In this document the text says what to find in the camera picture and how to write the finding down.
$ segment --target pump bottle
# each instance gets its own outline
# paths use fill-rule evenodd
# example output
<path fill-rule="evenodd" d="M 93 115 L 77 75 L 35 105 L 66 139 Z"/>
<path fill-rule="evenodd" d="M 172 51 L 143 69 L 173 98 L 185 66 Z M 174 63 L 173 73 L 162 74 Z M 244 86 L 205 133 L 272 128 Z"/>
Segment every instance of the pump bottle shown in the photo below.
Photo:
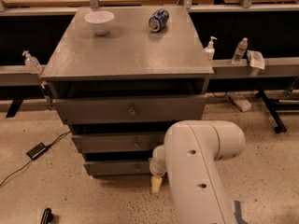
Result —
<path fill-rule="evenodd" d="M 235 49 L 235 54 L 234 57 L 232 59 L 232 63 L 233 64 L 239 64 L 241 62 L 241 59 L 243 58 L 245 51 L 247 49 L 248 46 L 248 42 L 247 42 L 247 38 L 244 37 L 237 45 L 236 49 Z"/>
<path fill-rule="evenodd" d="M 207 47 L 205 47 L 205 52 L 207 53 L 208 55 L 208 59 L 210 61 L 213 60 L 213 57 L 214 57 L 214 54 L 215 54 L 215 49 L 214 49 L 214 42 L 213 40 L 217 40 L 216 37 L 212 36 L 211 37 L 211 40 L 208 42 L 208 45 Z"/>
<path fill-rule="evenodd" d="M 28 50 L 25 50 L 22 53 L 22 56 L 25 56 L 25 65 L 28 66 L 30 73 L 32 74 L 41 74 L 43 68 L 41 67 L 37 57 L 32 56 Z"/>

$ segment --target spray bottle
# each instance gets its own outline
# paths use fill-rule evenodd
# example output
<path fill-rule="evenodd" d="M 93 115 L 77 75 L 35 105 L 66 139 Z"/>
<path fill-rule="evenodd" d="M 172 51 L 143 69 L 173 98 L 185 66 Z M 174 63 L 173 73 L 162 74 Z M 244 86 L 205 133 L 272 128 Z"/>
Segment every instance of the spray bottle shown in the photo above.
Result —
<path fill-rule="evenodd" d="M 32 56 L 28 50 L 25 50 L 22 53 L 22 56 L 25 56 L 25 65 L 28 66 L 30 73 L 32 74 L 41 74 L 43 68 L 41 67 L 37 57 Z"/>
<path fill-rule="evenodd" d="M 213 40 L 217 40 L 216 37 L 212 36 L 211 40 L 208 42 L 207 47 L 205 47 L 205 52 L 208 54 L 208 59 L 210 61 L 213 60 L 214 54 L 215 54 L 215 49 L 214 49 L 214 42 Z"/>

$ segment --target floor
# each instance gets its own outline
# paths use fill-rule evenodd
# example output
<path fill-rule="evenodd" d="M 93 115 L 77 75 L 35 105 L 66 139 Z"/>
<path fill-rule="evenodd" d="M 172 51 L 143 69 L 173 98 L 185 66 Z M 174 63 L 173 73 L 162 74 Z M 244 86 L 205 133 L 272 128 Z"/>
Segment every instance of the floor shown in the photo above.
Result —
<path fill-rule="evenodd" d="M 249 97 L 252 109 L 244 113 L 229 99 L 212 100 L 203 119 L 234 122 L 247 138 L 239 157 L 217 162 L 228 195 L 241 202 L 243 223 L 299 223 L 299 116 L 282 113 L 288 131 L 277 134 L 261 100 Z M 2 105 L 0 182 L 29 161 L 29 149 L 68 131 L 42 103 L 25 103 L 11 119 L 5 111 Z M 0 223 L 39 224 L 46 207 L 51 223 L 177 223 L 167 179 L 150 194 L 149 175 L 93 178 L 82 163 L 69 134 L 0 188 Z"/>

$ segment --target soda can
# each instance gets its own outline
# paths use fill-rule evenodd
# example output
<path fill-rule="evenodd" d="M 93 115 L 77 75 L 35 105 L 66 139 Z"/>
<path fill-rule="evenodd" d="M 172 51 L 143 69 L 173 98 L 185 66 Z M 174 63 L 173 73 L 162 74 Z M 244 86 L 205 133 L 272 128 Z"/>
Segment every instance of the soda can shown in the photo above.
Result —
<path fill-rule="evenodd" d="M 149 28 L 152 32 L 161 31 L 167 24 L 169 13 L 165 9 L 159 9 L 149 19 Z"/>

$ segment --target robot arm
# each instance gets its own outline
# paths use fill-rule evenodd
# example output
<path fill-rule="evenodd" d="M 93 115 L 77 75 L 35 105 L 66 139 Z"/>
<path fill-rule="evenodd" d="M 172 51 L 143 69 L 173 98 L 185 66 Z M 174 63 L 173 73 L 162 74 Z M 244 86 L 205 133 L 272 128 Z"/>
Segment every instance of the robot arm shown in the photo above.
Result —
<path fill-rule="evenodd" d="M 243 132 L 231 122 L 181 121 L 169 128 L 150 169 L 162 175 L 165 164 L 178 223 L 236 224 L 215 161 L 234 158 L 244 147 Z"/>

